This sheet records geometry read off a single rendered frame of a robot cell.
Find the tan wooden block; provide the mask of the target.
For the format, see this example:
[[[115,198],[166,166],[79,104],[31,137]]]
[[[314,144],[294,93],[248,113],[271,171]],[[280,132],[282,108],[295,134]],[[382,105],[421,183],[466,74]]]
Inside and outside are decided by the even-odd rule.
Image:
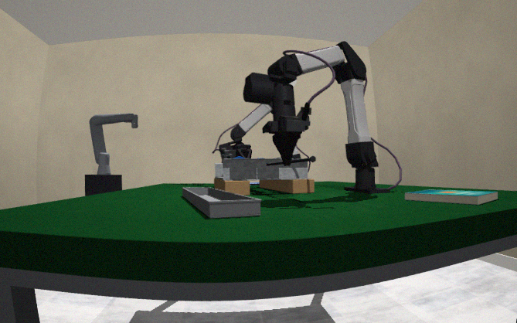
[[[236,193],[242,196],[250,195],[250,181],[223,181],[222,179],[215,178],[214,179],[214,188],[220,189],[226,192]],[[225,188],[224,188],[225,182]]]

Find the brown wooden bar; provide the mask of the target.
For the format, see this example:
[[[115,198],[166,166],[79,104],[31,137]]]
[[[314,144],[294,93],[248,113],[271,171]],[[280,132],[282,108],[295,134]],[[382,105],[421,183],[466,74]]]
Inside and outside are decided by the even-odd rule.
[[[315,192],[314,179],[260,180],[260,187],[288,193]]]

